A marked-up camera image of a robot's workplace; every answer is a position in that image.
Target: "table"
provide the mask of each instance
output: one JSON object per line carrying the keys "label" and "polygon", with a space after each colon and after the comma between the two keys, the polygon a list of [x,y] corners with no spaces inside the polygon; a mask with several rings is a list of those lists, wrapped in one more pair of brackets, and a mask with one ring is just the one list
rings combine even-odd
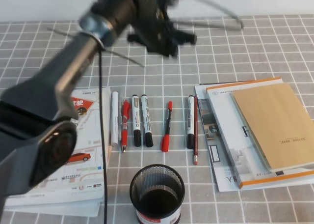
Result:
{"label": "table", "polygon": [[[189,28],[198,35],[196,47],[180,48],[178,59],[164,59],[129,45],[126,34],[113,50],[127,55],[142,68],[104,54],[104,85],[126,98],[147,94],[154,147],[133,146],[125,154],[112,152],[108,168],[108,223],[137,223],[129,198],[135,173],[149,164],[166,164],[178,171],[186,188],[182,224],[209,223],[314,223],[313,185],[219,193],[210,170],[205,135],[199,122],[199,165],[185,148],[186,99],[194,85],[281,77],[290,83],[314,118],[314,15],[243,16],[243,32]],[[229,23],[216,18],[211,22]],[[75,21],[0,23],[0,92],[31,77],[70,39],[47,31],[77,31]],[[97,60],[88,68],[78,88],[98,87]],[[160,151],[168,101],[174,104],[171,143]],[[1,224],[100,224],[96,218],[5,212]]]}

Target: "orange stripe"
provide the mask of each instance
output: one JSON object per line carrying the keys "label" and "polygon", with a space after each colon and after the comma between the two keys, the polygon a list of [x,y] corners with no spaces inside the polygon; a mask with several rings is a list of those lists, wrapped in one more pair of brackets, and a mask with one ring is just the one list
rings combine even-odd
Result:
{"label": "orange stripe", "polygon": [[267,182],[273,182],[273,181],[282,181],[282,180],[287,180],[287,179],[302,177],[302,176],[308,176],[308,175],[314,175],[314,171],[305,171],[305,172],[301,172],[301,173],[290,174],[290,175],[279,176],[279,177],[265,178],[265,179],[261,179],[261,180],[255,180],[255,181],[243,181],[240,183],[240,189],[243,186],[256,185],[256,184],[260,184],[260,183],[267,183]]}
{"label": "orange stripe", "polygon": [[249,82],[241,82],[241,83],[218,85],[218,86],[207,87],[206,90],[223,88],[223,87],[228,87],[228,86],[235,86],[235,85],[245,85],[245,84],[251,84],[251,83],[263,83],[263,82],[268,82],[268,81],[272,81],[272,80],[279,80],[279,79],[281,79],[281,78],[268,78],[268,79],[249,81]]}

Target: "robotic arm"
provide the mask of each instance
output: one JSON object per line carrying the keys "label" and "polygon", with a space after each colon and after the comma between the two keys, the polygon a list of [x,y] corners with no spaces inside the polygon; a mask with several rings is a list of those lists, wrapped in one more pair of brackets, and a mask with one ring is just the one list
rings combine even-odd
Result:
{"label": "robotic arm", "polygon": [[82,31],[31,79],[0,97],[0,218],[5,199],[20,195],[59,169],[76,144],[70,99],[94,55],[131,24],[129,41],[176,56],[196,36],[175,29],[166,8],[175,0],[98,0],[79,21]]}

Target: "mesh pen holder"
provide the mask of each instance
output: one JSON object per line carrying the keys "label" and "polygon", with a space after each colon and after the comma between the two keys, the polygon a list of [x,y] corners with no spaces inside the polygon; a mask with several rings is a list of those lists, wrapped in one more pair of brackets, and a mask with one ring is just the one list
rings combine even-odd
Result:
{"label": "mesh pen holder", "polygon": [[177,224],[185,188],[171,167],[155,164],[141,169],[130,185],[130,198],[140,224]]}

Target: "red marker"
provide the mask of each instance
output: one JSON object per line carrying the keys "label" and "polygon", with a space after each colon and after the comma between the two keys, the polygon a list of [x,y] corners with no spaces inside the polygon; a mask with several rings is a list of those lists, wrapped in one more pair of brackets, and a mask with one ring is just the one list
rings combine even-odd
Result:
{"label": "red marker", "polygon": [[123,103],[122,109],[122,151],[125,153],[127,145],[128,145],[128,119],[130,118],[130,104],[127,100]]}
{"label": "red marker", "polygon": [[194,146],[194,159],[193,163],[194,165],[197,165],[198,160],[198,125],[197,125],[197,96],[194,96],[194,135],[195,135],[195,146]]}
{"label": "red marker", "polygon": [[161,150],[163,152],[168,152],[168,150],[169,150],[171,112],[172,112],[172,101],[169,101],[169,103],[168,103],[168,117],[167,117],[166,128],[165,128],[165,136],[162,139],[162,145],[161,145]]}

